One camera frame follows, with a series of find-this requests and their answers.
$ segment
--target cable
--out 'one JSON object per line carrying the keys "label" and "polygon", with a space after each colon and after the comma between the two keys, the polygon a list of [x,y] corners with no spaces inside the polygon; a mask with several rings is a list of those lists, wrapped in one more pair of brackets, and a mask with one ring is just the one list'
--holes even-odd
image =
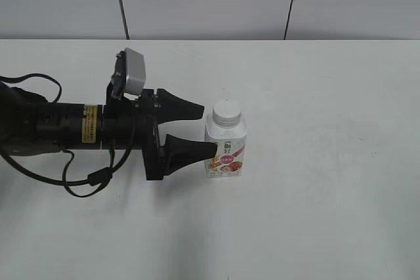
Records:
{"label": "cable", "polygon": [[58,94],[56,98],[51,102],[51,103],[57,103],[61,97],[62,87],[61,87],[61,84],[56,79],[54,79],[53,77],[50,77],[49,75],[44,75],[43,73],[30,73],[29,75],[23,75],[21,77],[14,77],[14,78],[0,76],[0,81],[5,82],[5,83],[20,83],[29,78],[36,78],[36,77],[44,78],[58,85]]}
{"label": "cable", "polygon": [[[66,166],[64,167],[64,170],[63,170],[63,173],[62,173],[62,183],[63,183],[63,186],[64,186],[64,188],[66,189],[66,191],[70,195],[72,195],[74,197],[78,197],[78,198],[88,198],[88,197],[93,196],[94,194],[100,192],[101,190],[103,190],[108,185],[108,183],[110,182],[110,178],[108,180],[105,180],[102,183],[100,183],[100,185],[97,187],[97,189],[95,189],[91,193],[87,193],[86,195],[79,195],[78,193],[75,193],[74,191],[72,191],[72,189],[68,185],[69,182],[67,182],[66,175],[67,175],[68,167],[70,166],[70,163],[74,159],[74,153],[72,151],[70,151],[70,150],[63,150],[63,152],[64,153],[69,153],[69,154],[72,155],[72,157],[70,158],[70,160],[67,162]],[[111,165],[110,165],[110,169],[111,169],[112,168],[112,165],[114,164],[115,152],[114,152],[114,154],[112,154],[111,153],[111,150],[110,150],[110,154],[111,154]]]}
{"label": "cable", "polygon": [[133,145],[134,145],[135,134],[136,134],[136,116],[133,115],[133,125],[131,127],[131,135],[130,135],[129,143],[127,144],[127,149],[125,150],[121,159],[118,161],[117,165],[112,168],[113,173],[115,173],[117,170],[119,170],[124,165],[124,163],[126,162],[128,157],[130,156],[131,150],[132,150]]}
{"label": "cable", "polygon": [[[44,177],[34,172],[31,172],[28,169],[25,169],[22,165],[17,163],[1,146],[0,146],[0,155],[15,170],[17,170],[18,172],[21,172],[22,174],[25,174],[26,176],[30,178],[33,178],[34,180],[38,180],[40,182],[44,182],[46,184],[51,184],[55,186],[63,186],[63,182],[61,180],[53,180],[52,178]],[[81,186],[81,185],[87,185],[87,184],[89,184],[88,180],[77,180],[74,182],[67,182],[68,186]]]}

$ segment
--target bottle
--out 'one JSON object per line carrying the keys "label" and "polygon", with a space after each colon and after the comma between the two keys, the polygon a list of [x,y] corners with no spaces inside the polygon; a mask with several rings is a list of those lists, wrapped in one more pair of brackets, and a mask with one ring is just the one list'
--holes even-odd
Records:
{"label": "bottle", "polygon": [[217,144],[216,156],[205,161],[208,177],[241,174],[246,136],[247,126],[240,105],[231,100],[218,101],[205,122],[205,141]]}

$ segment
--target yellow label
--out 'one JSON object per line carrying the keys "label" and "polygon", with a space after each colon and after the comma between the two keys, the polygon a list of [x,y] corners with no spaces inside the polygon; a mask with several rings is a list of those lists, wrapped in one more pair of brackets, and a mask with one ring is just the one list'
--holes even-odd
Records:
{"label": "yellow label", "polygon": [[81,126],[81,141],[84,144],[96,142],[96,120],[98,118],[97,105],[85,105],[83,122]]}

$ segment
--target white bottle cap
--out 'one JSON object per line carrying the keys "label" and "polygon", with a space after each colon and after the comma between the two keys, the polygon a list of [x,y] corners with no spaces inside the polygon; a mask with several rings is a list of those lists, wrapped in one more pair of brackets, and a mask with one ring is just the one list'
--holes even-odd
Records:
{"label": "white bottle cap", "polygon": [[213,107],[213,120],[223,127],[233,127],[241,120],[241,107],[237,102],[220,100]]}

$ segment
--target bottle label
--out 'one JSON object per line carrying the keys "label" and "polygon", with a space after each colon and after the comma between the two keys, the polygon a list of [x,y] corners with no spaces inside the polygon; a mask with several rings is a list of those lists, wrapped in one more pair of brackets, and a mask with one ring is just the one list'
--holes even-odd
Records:
{"label": "bottle label", "polygon": [[205,131],[205,141],[217,145],[216,156],[205,161],[208,177],[239,176],[245,155],[245,140],[243,138],[213,139]]}

